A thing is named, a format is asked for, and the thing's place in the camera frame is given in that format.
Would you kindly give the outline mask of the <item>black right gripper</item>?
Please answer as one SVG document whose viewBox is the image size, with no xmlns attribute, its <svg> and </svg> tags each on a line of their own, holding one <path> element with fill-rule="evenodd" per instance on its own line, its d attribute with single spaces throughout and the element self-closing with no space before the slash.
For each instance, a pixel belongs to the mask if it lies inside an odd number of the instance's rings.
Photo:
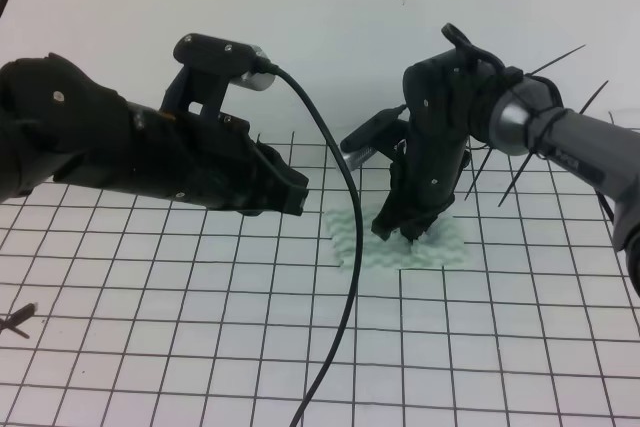
<svg viewBox="0 0 640 427">
<path fill-rule="evenodd" d="M 371 224 L 383 241 L 398 228 L 409 242 L 417 240 L 453 201 L 466 144 L 451 120 L 453 81 L 465 64 L 460 54 L 439 54 L 404 72 L 406 148 L 395 159 L 391 192 Z"/>
</svg>

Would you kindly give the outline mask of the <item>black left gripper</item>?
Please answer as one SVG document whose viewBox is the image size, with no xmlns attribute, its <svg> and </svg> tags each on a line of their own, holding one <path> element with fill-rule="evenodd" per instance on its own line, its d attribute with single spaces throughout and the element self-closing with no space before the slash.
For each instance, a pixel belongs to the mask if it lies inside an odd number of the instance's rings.
<svg viewBox="0 0 640 427">
<path fill-rule="evenodd" d="M 308 178 L 276 149 L 251 139 L 247 122 L 194 114 L 161 118 L 160 198 L 247 216 L 302 214 Z"/>
</svg>

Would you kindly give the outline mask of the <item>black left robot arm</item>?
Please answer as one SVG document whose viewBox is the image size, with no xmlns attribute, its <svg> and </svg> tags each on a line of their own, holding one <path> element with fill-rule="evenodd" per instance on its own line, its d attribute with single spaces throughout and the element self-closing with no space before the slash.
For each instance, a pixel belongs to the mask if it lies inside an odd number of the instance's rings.
<svg viewBox="0 0 640 427">
<path fill-rule="evenodd" d="M 51 54 L 1 69 L 1 198 L 56 183 L 213 211 L 299 216 L 308 179 L 249 136 L 246 121 L 189 111 L 179 76 L 155 110 L 130 103 Z"/>
</svg>

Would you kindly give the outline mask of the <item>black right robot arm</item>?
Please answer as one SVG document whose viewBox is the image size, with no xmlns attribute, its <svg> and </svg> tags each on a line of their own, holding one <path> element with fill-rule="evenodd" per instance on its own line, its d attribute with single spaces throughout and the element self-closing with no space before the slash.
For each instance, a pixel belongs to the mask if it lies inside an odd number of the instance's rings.
<svg viewBox="0 0 640 427">
<path fill-rule="evenodd" d="M 639 285 L 639 135 L 563 106 L 555 85 L 517 68 L 497 70 L 454 51 L 403 76 L 409 120 L 391 164 L 391 190 L 372 223 L 413 241 L 454 200 L 470 138 L 510 156 L 548 159 L 614 203 L 612 244 Z"/>
</svg>

